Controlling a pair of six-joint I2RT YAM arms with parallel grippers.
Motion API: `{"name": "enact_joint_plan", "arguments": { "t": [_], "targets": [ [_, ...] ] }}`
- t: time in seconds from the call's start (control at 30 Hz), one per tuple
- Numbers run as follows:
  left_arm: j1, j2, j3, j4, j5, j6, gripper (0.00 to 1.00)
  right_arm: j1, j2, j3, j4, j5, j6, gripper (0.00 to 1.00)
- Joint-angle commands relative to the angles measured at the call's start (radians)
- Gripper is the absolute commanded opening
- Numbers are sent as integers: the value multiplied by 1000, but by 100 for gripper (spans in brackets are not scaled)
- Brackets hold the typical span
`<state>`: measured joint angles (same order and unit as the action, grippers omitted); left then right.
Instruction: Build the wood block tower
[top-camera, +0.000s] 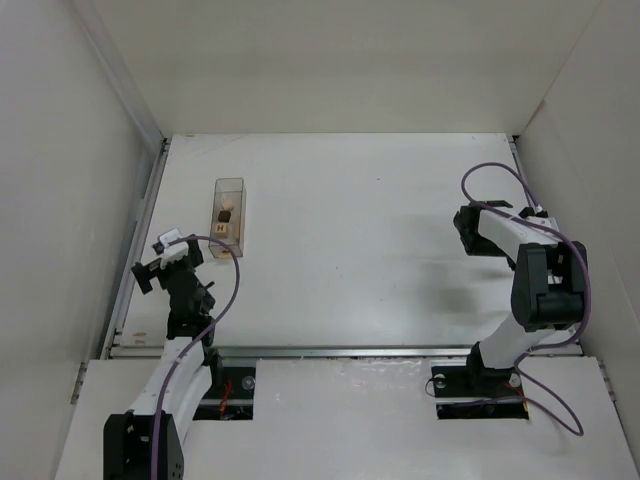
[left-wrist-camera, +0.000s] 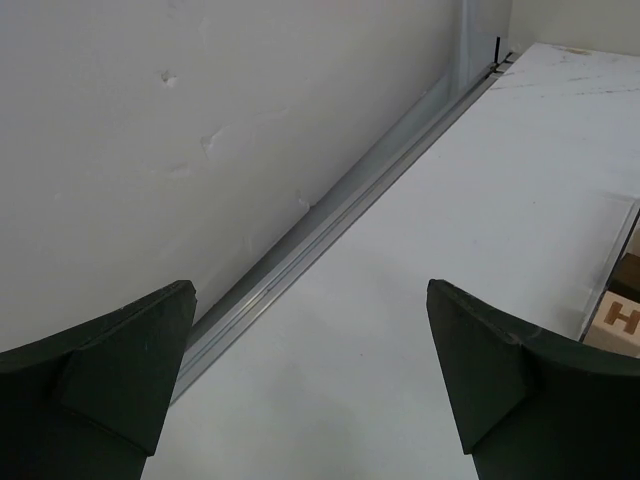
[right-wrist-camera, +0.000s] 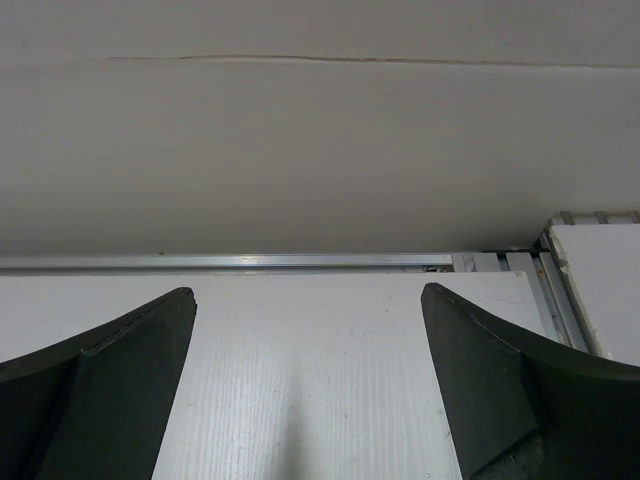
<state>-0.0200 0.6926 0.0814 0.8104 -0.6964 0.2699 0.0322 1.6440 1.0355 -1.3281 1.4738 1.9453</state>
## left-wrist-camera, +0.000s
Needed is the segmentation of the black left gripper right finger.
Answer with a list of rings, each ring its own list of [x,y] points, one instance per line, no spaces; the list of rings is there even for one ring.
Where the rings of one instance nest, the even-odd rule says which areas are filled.
[[[441,279],[426,309],[481,479],[636,479],[639,362],[505,313]]]

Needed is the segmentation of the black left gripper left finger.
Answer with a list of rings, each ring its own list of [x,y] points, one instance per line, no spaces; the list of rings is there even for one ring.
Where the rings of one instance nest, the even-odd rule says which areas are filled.
[[[196,310],[179,280],[1,354],[4,479],[138,479],[157,449]]]

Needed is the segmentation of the clear plastic box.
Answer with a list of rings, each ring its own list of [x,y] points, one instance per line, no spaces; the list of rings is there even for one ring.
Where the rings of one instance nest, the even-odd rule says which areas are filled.
[[[611,250],[607,254],[603,266],[595,276],[594,286],[591,289],[591,293],[585,305],[584,315],[579,330],[580,342],[584,341],[588,333],[618,263],[625,254],[630,253],[632,250],[632,243],[638,223],[639,199],[634,199],[627,210],[626,217],[620,227],[620,230],[616,234]]]

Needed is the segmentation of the light wood letter cube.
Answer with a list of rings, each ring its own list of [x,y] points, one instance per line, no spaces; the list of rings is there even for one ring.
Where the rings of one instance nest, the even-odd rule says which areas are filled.
[[[604,351],[639,357],[639,303],[607,291],[583,343]]]

